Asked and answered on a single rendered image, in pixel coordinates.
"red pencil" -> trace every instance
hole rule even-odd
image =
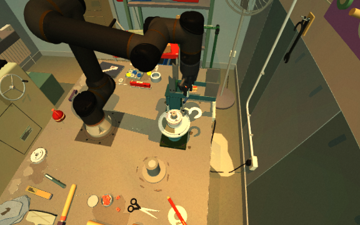
[[[181,217],[180,212],[178,211],[178,209],[176,208],[176,206],[174,205],[172,199],[168,196],[167,200],[169,201],[170,205],[172,206],[172,208],[174,209],[174,212],[176,212],[178,218],[180,219],[180,221],[182,222],[182,225],[187,225],[186,222],[184,221],[183,217]]]

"red bottle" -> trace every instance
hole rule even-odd
[[[62,122],[66,117],[66,115],[60,110],[51,109],[51,111],[53,112],[52,118],[54,118],[56,122]]]

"purple board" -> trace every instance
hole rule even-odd
[[[360,19],[348,15],[352,8],[360,9],[360,0],[355,0],[345,10],[338,9],[337,0],[334,0],[325,13],[324,18],[360,60],[360,38],[358,34]]]

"gray rag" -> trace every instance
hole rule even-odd
[[[24,215],[29,211],[30,198],[27,195],[6,201],[0,205],[0,225],[11,225],[22,221]],[[5,215],[1,213],[10,208]]]

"handwheel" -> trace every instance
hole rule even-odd
[[[9,86],[9,89],[8,89],[8,90],[2,92],[2,91],[1,91],[1,83],[2,83],[3,79],[6,78],[7,76],[10,76],[10,77],[11,77],[11,82],[12,82],[12,83],[11,83],[11,85]],[[13,76],[17,76],[17,77],[22,81],[22,83],[23,83],[23,91],[18,90],[18,89],[16,88],[16,86],[13,85]],[[25,85],[24,83],[27,83],[27,82],[29,82],[29,81],[23,80],[21,77],[19,77],[19,76],[16,75],[16,74],[7,74],[7,75],[3,76],[3,77],[0,79],[0,94],[3,96],[4,99],[10,100],[10,101],[16,101],[16,100],[20,99],[21,97],[23,97],[24,92],[26,91],[26,85]],[[7,98],[4,94],[7,93],[7,92],[10,91],[10,90],[13,90],[13,89],[21,92],[22,95],[20,95],[20,97],[18,97],[17,99],[9,99],[9,98]]]

